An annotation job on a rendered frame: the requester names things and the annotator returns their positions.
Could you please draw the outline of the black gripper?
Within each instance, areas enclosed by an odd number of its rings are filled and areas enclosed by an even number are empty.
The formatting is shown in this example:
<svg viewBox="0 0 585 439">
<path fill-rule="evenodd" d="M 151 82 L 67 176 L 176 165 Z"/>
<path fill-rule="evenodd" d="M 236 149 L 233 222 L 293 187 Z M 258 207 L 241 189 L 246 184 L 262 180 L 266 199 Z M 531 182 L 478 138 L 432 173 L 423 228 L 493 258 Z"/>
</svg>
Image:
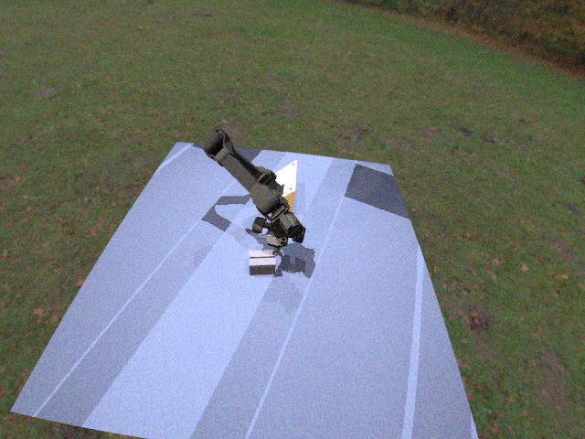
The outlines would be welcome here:
<svg viewBox="0 0 585 439">
<path fill-rule="evenodd" d="M 268 229 L 267 230 L 267 232 L 268 232 L 267 233 L 267 236 L 268 236 L 269 231 L 270 231 L 270 227 L 271 227 L 271 223 L 266 222 L 266 221 L 267 221 L 267 219 L 265 219 L 265 218 L 261 218 L 261 217 L 255 218 L 255 220 L 254 220 L 254 222 L 252 224 L 252 227 L 251 227 L 251 231 L 254 232 L 254 233 L 261 234 L 263 228 L 264 229 Z M 278 223 L 278 221 L 275 221 L 273 224 L 277 228 L 280 228 L 281 227 L 280 224 Z M 305 234 L 305 230 L 306 230 L 306 228 L 303 227 L 303 232 L 299 236 L 297 236 L 295 238 L 292 238 L 292 240 L 295 241 L 295 242 L 302 243 L 303 242 L 303 238 L 304 238 L 304 234 Z"/>
</svg>

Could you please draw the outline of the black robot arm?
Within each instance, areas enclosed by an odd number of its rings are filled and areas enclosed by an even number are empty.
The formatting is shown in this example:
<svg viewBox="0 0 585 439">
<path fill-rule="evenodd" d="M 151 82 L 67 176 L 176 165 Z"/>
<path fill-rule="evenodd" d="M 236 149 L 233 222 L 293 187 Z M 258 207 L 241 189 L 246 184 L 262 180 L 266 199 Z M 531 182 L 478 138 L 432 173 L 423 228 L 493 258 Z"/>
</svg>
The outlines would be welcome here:
<svg viewBox="0 0 585 439">
<path fill-rule="evenodd" d="M 246 157 L 233 149 L 232 140 L 221 129 L 215 131 L 203 142 L 206 155 L 224 166 L 250 193 L 256 209 L 271 223 L 267 244 L 275 248 L 287 246 L 287 242 L 303 232 L 302 223 L 296 218 L 282 195 L 284 184 L 280 185 L 277 175 L 263 166 L 254 166 Z M 271 213 L 271 217 L 268 215 Z M 273 224 L 278 221 L 280 228 Z M 288 238 L 287 238 L 287 237 Z"/>
</svg>

